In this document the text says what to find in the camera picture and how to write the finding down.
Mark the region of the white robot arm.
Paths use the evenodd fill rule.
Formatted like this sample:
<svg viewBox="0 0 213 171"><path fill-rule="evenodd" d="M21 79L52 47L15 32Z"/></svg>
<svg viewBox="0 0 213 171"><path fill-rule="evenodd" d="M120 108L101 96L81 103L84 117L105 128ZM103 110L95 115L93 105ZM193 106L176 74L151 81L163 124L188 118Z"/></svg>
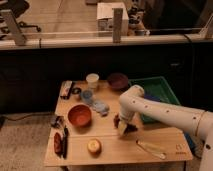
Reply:
<svg viewBox="0 0 213 171"><path fill-rule="evenodd" d="M144 94L141 86L133 85L120 95L119 134L124 134L136 112L145 114L203 140L205 145L199 171L213 169L213 112L148 100Z"/></svg>

